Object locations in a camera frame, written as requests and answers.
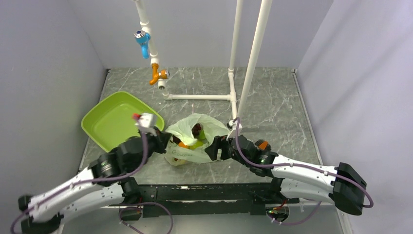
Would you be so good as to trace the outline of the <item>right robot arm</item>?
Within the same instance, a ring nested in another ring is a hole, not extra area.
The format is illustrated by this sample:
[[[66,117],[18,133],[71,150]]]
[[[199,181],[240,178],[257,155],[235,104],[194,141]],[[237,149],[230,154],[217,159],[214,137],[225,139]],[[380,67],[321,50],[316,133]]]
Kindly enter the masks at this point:
[[[344,162],[323,166],[293,160],[273,152],[267,141],[252,142],[243,135],[217,136],[205,152],[213,161],[233,159],[257,176],[272,178],[268,195],[274,202],[306,198],[333,204],[350,215],[361,215],[374,205],[366,181]]]

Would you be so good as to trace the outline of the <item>green avocado print plastic bag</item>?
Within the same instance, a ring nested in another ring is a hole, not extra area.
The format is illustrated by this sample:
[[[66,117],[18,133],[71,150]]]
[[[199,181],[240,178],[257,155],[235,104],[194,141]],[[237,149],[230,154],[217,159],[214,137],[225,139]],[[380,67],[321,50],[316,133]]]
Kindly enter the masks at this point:
[[[164,158],[170,165],[179,166],[190,162],[212,162],[205,149],[216,136],[226,136],[229,130],[213,117],[194,113],[169,126],[166,132],[172,137]]]

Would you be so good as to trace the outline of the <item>orange fake fruit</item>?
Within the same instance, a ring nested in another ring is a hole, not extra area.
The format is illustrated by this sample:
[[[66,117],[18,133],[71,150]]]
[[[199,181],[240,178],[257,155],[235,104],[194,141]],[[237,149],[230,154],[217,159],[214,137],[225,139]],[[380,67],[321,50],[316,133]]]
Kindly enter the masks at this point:
[[[189,146],[185,145],[183,142],[180,142],[178,146],[184,149],[189,149]]]

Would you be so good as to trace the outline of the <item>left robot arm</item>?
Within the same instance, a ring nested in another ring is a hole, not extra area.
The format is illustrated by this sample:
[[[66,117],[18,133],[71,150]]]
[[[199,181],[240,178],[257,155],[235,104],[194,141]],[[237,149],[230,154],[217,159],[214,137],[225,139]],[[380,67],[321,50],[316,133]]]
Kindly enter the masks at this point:
[[[170,133],[154,128],[155,134],[132,136],[102,154],[77,175],[39,195],[22,195],[18,199],[23,234],[51,234],[69,220],[111,205],[134,205],[144,194],[132,177],[153,153],[164,154]]]

